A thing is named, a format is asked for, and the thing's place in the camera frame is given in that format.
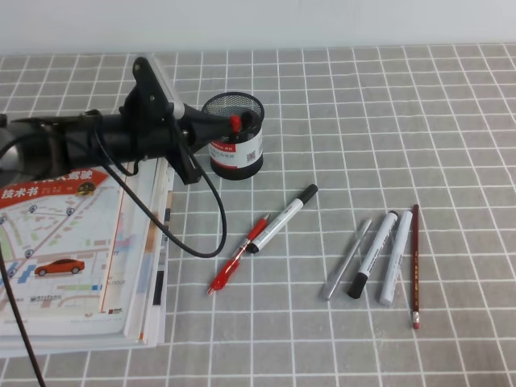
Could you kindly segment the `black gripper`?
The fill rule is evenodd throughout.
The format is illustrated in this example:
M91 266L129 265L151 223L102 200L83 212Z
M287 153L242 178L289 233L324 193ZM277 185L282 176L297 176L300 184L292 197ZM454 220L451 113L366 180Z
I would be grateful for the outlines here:
M207 145L209 139L234 135L229 118L212 116L191 106L185 107L180 119L171 114L157 118L137 90L128 94L119 113L127 136L119 155L127 160L164 157L186 185L199 182L202 175L189 155Z

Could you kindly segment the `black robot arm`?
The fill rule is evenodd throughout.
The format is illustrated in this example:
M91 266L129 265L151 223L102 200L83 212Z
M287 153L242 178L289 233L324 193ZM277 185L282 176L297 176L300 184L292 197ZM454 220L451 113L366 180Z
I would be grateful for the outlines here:
M179 119L173 104L133 89L117 114L90 110L78 116L33 117L1 125L1 186L62 177L103 164L164 158L188 183L188 160L209 142L235 134L240 119L190 106Z

